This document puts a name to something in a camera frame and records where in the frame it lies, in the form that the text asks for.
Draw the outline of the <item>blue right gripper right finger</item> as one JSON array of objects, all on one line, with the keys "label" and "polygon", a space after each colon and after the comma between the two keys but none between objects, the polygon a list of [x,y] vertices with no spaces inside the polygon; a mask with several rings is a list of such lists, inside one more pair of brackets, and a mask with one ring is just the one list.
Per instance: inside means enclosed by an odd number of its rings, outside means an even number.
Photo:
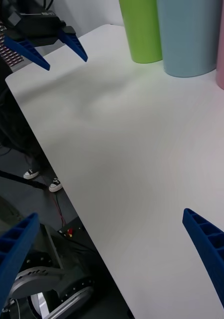
[{"label": "blue right gripper right finger", "polygon": [[224,309],[224,232],[188,208],[183,213],[183,225]]}]

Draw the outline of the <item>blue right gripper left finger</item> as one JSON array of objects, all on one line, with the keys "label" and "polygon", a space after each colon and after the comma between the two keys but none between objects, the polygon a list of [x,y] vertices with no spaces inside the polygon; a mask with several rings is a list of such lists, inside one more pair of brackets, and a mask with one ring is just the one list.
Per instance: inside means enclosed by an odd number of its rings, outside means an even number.
[{"label": "blue right gripper left finger", "polygon": [[39,227],[38,214],[33,213],[0,237],[0,315]]}]

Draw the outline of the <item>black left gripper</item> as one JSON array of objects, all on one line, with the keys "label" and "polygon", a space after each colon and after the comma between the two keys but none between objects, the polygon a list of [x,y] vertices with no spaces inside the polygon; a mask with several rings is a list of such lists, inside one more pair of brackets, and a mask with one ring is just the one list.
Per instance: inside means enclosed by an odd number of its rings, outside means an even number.
[{"label": "black left gripper", "polygon": [[58,39],[72,49],[82,60],[88,56],[76,36],[75,30],[53,12],[18,13],[8,18],[4,46],[49,71],[50,64],[35,49],[55,44]]}]

